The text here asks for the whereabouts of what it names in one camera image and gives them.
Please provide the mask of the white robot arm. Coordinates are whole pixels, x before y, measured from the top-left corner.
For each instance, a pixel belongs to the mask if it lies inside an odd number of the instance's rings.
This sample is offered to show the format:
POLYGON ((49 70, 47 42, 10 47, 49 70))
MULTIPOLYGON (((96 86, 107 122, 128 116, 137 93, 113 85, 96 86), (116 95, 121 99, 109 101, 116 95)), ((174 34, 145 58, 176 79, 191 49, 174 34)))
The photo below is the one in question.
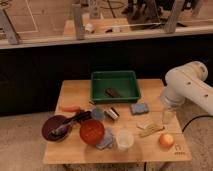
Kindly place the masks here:
POLYGON ((169 124, 186 99, 191 100, 213 116, 213 87, 205 83, 208 69, 193 61, 170 69, 165 75, 166 87, 160 94, 164 106, 162 123, 169 124))

